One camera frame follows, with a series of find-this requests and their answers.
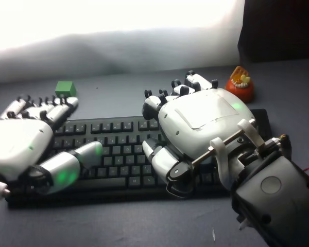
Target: white backdrop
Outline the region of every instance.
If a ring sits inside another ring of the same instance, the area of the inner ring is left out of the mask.
[[[0,82],[231,65],[245,0],[0,0]]]

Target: back of robotic hand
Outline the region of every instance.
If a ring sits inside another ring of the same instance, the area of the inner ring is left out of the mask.
[[[76,97],[14,100],[0,115],[0,200],[9,188],[25,184],[41,194],[60,191],[74,183],[91,166],[98,165],[102,145],[86,144],[44,161],[54,132],[77,109]]]
[[[158,97],[145,91],[143,104],[165,139],[146,140],[143,149],[167,191],[191,196],[199,166],[212,166],[214,157],[240,230],[254,227],[269,246],[309,246],[309,176],[291,161],[289,137],[264,141],[246,105],[216,80],[191,71],[172,87]]]

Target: table surface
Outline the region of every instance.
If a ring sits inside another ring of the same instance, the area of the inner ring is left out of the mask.
[[[255,84],[250,109],[265,108],[274,135],[289,134],[293,160],[309,166],[309,60],[247,66]],[[195,71],[224,87],[233,66]],[[75,80],[79,108],[71,119],[141,115],[144,90],[170,90],[188,69]],[[52,95],[56,80],[0,84],[0,112],[18,94]],[[8,209],[0,204],[2,246],[267,246],[254,229],[238,230],[229,198],[106,202]],[[215,242],[212,236],[215,231]]]

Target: green cube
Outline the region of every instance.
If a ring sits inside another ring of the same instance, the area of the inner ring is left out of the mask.
[[[64,95],[66,97],[76,96],[77,90],[72,81],[59,81],[55,89],[57,97]]]

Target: computer keyboard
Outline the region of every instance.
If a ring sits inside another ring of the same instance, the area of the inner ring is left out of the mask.
[[[264,109],[251,110],[264,140],[272,137]],[[53,149],[47,158],[86,143],[99,141],[103,145],[101,163],[89,171],[81,171],[79,180],[64,191],[42,196],[32,189],[13,187],[7,201],[10,204],[101,198],[165,196],[166,185],[156,176],[142,150],[148,138],[163,140],[158,122],[142,116],[70,120],[55,133]],[[215,165],[200,167],[196,193],[224,191]]]

